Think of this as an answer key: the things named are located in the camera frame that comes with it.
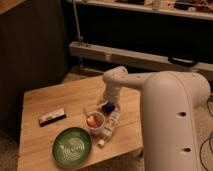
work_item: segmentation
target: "table top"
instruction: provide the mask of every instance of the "table top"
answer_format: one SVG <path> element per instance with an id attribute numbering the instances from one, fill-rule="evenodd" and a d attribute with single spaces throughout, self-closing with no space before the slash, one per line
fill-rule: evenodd
<path id="1" fill-rule="evenodd" d="M 93 111 L 104 91 L 102 77 L 64 83 L 28 91 L 24 94 L 18 170 L 63 170 L 52 156 L 56 136 L 69 127 L 86 129 L 83 108 Z M 86 167 L 142 147 L 138 91 L 122 88 L 120 96 L 121 118 L 111 140 L 103 149 L 92 138 L 92 150 L 79 168 Z M 38 116 L 64 108 L 67 118 L 44 127 Z"/>

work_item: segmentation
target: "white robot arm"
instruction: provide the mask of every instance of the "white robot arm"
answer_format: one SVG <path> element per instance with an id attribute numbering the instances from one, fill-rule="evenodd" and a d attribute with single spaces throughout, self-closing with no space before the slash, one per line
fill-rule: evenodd
<path id="1" fill-rule="evenodd" d="M 117 67 L 105 72 L 103 80 L 104 100 L 117 107 L 122 86 L 141 92 L 146 171 L 201 171 L 193 109 L 210 95 L 203 76 L 174 71 L 128 74 Z"/>

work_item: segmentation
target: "green bowl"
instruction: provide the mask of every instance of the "green bowl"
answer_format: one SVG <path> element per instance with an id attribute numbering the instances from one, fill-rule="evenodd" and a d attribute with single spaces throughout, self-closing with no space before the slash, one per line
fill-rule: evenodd
<path id="1" fill-rule="evenodd" d="M 90 135 L 82 128 L 72 127 L 56 137 L 52 153 L 59 166 L 75 168 L 88 158 L 91 148 Z"/>

